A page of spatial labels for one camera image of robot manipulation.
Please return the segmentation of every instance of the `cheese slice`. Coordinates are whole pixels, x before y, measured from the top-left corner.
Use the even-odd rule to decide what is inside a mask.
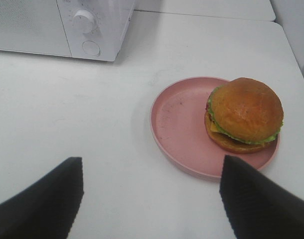
[[[211,121],[211,128],[210,130],[214,133],[220,133],[220,131],[217,130],[217,127],[213,121]]]

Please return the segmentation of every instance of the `bottom bun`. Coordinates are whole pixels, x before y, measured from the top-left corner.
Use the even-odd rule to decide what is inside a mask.
[[[208,136],[217,143],[221,148],[232,152],[232,153],[254,153],[258,152],[272,144],[268,142],[265,144],[246,144],[235,139],[230,138],[229,136],[216,133],[211,131],[211,120],[209,118],[208,112],[205,113],[205,127]]]

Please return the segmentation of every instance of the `plate rim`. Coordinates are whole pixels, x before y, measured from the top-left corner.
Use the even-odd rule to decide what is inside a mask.
[[[198,170],[195,170],[195,169],[192,169],[190,167],[187,167],[185,165],[183,165],[181,162],[177,161],[172,155],[170,155],[170,153],[163,147],[163,145],[160,143],[160,141],[158,140],[156,134],[155,134],[155,131],[153,129],[153,125],[152,125],[152,112],[153,112],[153,109],[154,109],[154,106],[155,106],[155,103],[156,101],[158,100],[158,98],[160,97],[161,94],[163,94],[163,92],[165,92],[168,88],[172,87],[173,85],[175,84],[178,84],[182,81],[188,81],[188,80],[192,80],[192,79],[197,79],[197,78],[207,78],[207,79],[216,79],[216,80],[222,80],[222,81],[225,81],[225,82],[230,82],[229,80],[226,80],[226,79],[223,79],[223,78],[219,78],[219,77],[213,77],[213,76],[195,76],[195,77],[188,77],[188,78],[184,78],[184,79],[181,79],[179,81],[176,81],[170,85],[168,85],[167,87],[165,87],[155,98],[155,100],[153,101],[152,103],[152,106],[151,106],[151,109],[150,109],[150,130],[152,132],[152,135],[153,135],[153,138],[156,142],[156,144],[158,145],[158,147],[161,149],[162,153],[164,153],[172,163],[174,163],[180,170],[194,176],[194,177],[200,177],[200,178],[214,178],[214,179],[220,179],[221,178],[221,175],[214,175],[214,174],[208,174],[208,173],[204,173],[204,172],[200,172]],[[276,146],[275,146],[275,150],[272,154],[272,156],[270,157],[269,160],[267,160],[261,167],[259,168],[255,168],[257,169],[258,171],[262,170],[263,168],[265,168],[266,166],[268,166],[270,164],[270,162],[275,158],[276,156],[276,153],[279,149],[279,143],[280,143],[280,133],[277,135],[277,143],[276,143]]]

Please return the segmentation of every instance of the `microwave door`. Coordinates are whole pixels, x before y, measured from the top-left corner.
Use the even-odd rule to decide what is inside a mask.
[[[56,0],[0,0],[0,50],[71,57]]]

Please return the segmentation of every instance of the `pink plate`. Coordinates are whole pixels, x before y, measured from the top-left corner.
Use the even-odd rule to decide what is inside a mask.
[[[212,90],[227,81],[194,77],[167,87],[155,100],[151,127],[156,143],[181,170],[193,176],[220,178],[224,155],[236,155],[260,170],[275,156],[280,137],[257,153],[234,154],[220,148],[207,135],[206,102]]]

